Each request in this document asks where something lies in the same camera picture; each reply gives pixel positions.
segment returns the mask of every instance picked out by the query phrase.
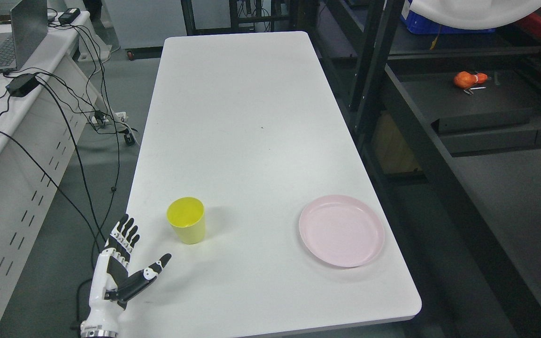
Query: yellow cup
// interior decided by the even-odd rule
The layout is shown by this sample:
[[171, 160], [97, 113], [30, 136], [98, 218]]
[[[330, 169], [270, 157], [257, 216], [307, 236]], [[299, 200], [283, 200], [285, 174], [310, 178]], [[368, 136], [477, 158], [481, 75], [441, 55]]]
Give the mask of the yellow cup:
[[166, 218], [185, 244], [201, 242], [206, 235], [204, 205], [194, 197], [183, 197], [168, 207]]

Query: gray floor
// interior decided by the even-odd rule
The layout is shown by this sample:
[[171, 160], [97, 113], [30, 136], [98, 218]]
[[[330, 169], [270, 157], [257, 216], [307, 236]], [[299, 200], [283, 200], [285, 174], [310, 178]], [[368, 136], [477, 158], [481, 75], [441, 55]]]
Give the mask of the gray floor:
[[[117, 46], [113, 30], [99, 29], [98, 32], [104, 41]], [[145, 126], [158, 64], [158, 58], [129, 61], [122, 49], [112, 54], [111, 60], [105, 63], [105, 80], [111, 106], [116, 111], [126, 111], [129, 125], [139, 131]], [[93, 69], [93, 65], [88, 63], [80, 63], [79, 66], [86, 74]], [[98, 84], [100, 74], [94, 79]], [[120, 141], [120, 179], [116, 184], [117, 191], [109, 218], [104, 224], [104, 233], [109, 233], [112, 224], [124, 214], [139, 154], [137, 145], [127, 147], [122, 138]], [[112, 196], [110, 188], [114, 186], [116, 176], [116, 138], [114, 135], [98, 135], [86, 126], [79, 141], [79, 152], [94, 209], [101, 221]], [[60, 188], [88, 216], [89, 205], [76, 154]], [[77, 287], [92, 276], [91, 246], [92, 237], [86, 224], [58, 193], [0, 322], [0, 338], [77, 336], [70, 327], [76, 324]], [[81, 320], [88, 314], [86, 302], [89, 286], [86, 284], [82, 287], [79, 294]], [[401, 338], [404, 332], [399, 323], [388, 323], [295, 337]]]

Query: power adapter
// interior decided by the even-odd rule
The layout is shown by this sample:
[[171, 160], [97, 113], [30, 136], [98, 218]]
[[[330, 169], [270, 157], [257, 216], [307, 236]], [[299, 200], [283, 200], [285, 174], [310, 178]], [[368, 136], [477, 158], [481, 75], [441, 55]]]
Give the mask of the power adapter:
[[15, 77], [7, 86], [6, 90], [14, 98], [24, 98], [29, 92], [39, 85], [34, 74], [21, 74]]
[[60, 17], [58, 17], [58, 21], [60, 22], [60, 25], [67, 25], [72, 23], [77, 16], [81, 13], [81, 10], [79, 8], [68, 8]]

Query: power strip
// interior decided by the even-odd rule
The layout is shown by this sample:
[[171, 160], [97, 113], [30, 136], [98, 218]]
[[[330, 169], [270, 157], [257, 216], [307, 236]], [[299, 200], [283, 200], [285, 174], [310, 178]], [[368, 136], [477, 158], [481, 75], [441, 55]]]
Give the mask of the power strip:
[[[126, 115], [126, 111], [119, 111], [118, 113], [116, 113], [116, 117], [118, 118], [119, 122], [126, 122], [129, 119], [129, 117], [127, 117]], [[104, 116], [103, 124], [102, 124], [97, 120], [97, 118], [95, 118], [94, 115], [91, 115], [91, 122], [95, 126], [101, 126], [101, 125], [107, 126], [108, 124], [112, 124], [112, 122], [109, 121], [109, 118], [107, 116]]]

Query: plastic plate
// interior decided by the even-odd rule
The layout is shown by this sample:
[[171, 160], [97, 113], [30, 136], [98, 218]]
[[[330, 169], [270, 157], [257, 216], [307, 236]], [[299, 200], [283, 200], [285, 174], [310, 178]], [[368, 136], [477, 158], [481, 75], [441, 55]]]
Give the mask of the plastic plate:
[[327, 195], [302, 211], [300, 236], [313, 255], [331, 265], [359, 267], [373, 260], [384, 244], [385, 231], [377, 214], [363, 202]]

